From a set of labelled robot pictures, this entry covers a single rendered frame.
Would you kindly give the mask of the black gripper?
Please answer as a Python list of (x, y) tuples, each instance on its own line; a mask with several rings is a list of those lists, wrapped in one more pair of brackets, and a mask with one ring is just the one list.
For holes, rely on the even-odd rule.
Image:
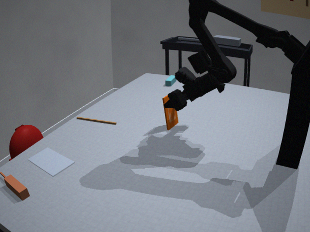
[(183, 92), (176, 89), (175, 91), (169, 93), (169, 100), (164, 104), (164, 107), (174, 108), (176, 111), (179, 111), (187, 106), (187, 100), (192, 102), (206, 94), (206, 92), (204, 92), (199, 85), (199, 78), (192, 81), (192, 83), (193, 84), (183, 90)]

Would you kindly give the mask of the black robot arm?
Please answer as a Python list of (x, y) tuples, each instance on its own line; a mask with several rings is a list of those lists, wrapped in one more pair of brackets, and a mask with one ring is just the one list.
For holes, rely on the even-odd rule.
[[(208, 93), (218, 89), (219, 93), (225, 89), (225, 83), (233, 80), (237, 70), (232, 62), (222, 53), (215, 39), (205, 25), (208, 12), (218, 14), (231, 22), (252, 32), (256, 37), (256, 42), (261, 43), (266, 48), (278, 47), (282, 49), (284, 55), (293, 63), (297, 63), (304, 51), (304, 46), (288, 31), (278, 31), (272, 27), (260, 24), (254, 20), (220, 4), (216, 0), (189, 0), (189, 26), (195, 32), (201, 44), (205, 48), (196, 54), (188, 57), (189, 62), (195, 72), (207, 74), (197, 77), (201, 89)], [(193, 80), (197, 78), (194, 74), (182, 67), (175, 73), (178, 82), (184, 84), (184, 89), (188, 88)]]

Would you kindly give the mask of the orange plate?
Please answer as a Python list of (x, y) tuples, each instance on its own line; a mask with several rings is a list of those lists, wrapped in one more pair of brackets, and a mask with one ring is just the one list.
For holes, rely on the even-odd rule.
[[(164, 97), (162, 100), (163, 100), (163, 105), (164, 105), (169, 100), (168, 95)], [(170, 130), (173, 126), (175, 126), (179, 122), (177, 111), (174, 108), (164, 107), (164, 113), (165, 113), (167, 130)]]

